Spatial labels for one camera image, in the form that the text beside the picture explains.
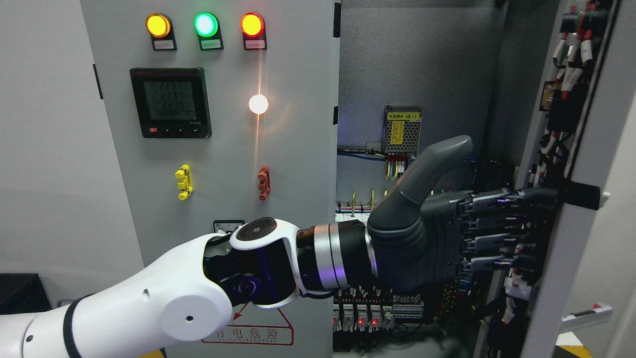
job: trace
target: indicator label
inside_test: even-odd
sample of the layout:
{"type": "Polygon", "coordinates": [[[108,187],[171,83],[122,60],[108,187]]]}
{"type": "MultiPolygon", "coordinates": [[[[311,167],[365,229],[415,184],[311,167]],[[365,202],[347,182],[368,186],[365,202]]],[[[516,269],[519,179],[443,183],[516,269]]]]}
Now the indicator label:
{"type": "Polygon", "coordinates": [[[201,41],[201,48],[208,50],[210,48],[221,48],[220,39],[205,39],[201,41]]]}
{"type": "Polygon", "coordinates": [[[155,41],[155,48],[161,50],[172,50],[174,42],[171,39],[159,39],[155,41]]]}
{"type": "Polygon", "coordinates": [[[414,122],[421,122],[420,112],[389,112],[387,113],[387,120],[411,120],[414,122]]]}
{"type": "Polygon", "coordinates": [[[265,48],[265,40],[249,39],[245,41],[245,48],[265,48]]]}
{"type": "Polygon", "coordinates": [[[394,121],[391,127],[391,144],[402,144],[403,141],[404,141],[404,121],[403,120],[394,121]]]}

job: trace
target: meter display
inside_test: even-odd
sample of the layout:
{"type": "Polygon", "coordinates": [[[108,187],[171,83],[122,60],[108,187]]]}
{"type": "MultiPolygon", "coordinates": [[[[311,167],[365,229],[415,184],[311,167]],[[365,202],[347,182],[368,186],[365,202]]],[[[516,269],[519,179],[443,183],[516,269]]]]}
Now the meter display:
{"type": "Polygon", "coordinates": [[[144,138],[208,138],[202,68],[133,68],[132,90],[144,138]]]}

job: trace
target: warning sign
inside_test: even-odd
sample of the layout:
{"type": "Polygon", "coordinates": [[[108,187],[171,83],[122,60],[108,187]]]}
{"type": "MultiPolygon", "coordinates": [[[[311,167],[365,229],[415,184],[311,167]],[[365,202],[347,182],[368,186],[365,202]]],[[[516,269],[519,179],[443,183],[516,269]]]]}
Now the warning sign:
{"type": "MultiPolygon", "coordinates": [[[[234,323],[242,315],[245,304],[238,313],[234,314],[234,323]]],[[[201,340],[203,343],[227,343],[248,345],[294,345],[294,327],[278,308],[284,324],[279,326],[266,326],[254,324],[230,324],[222,331],[201,340]]]]}
{"type": "Polygon", "coordinates": [[[404,122],[395,121],[391,127],[391,144],[404,143],[404,122]]]}

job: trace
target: yellow switch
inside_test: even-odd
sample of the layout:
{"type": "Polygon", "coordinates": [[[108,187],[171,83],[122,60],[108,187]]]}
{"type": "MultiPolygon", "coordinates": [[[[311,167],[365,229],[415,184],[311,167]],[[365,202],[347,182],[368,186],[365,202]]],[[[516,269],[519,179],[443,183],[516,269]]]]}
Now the yellow switch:
{"type": "Polygon", "coordinates": [[[177,189],[181,190],[179,193],[179,200],[184,201],[192,195],[194,188],[192,187],[192,175],[190,173],[190,166],[183,164],[175,173],[174,177],[179,179],[177,182],[177,189]]]}

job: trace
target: yellow indicator light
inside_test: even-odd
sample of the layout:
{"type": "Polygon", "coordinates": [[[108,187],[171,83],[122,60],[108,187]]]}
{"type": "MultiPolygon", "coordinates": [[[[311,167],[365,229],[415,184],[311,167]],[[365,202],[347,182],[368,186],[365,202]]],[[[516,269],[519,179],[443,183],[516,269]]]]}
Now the yellow indicator light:
{"type": "Polygon", "coordinates": [[[257,13],[246,13],[240,19],[240,29],[251,38],[255,38],[265,30],[265,21],[257,13]]]}
{"type": "Polygon", "coordinates": [[[150,35],[164,38],[170,33],[170,20],[162,13],[152,13],[146,19],[146,28],[150,35]]]}
{"type": "Polygon", "coordinates": [[[269,108],[270,102],[262,94],[255,94],[249,99],[247,106],[254,114],[262,115],[269,108]]]}

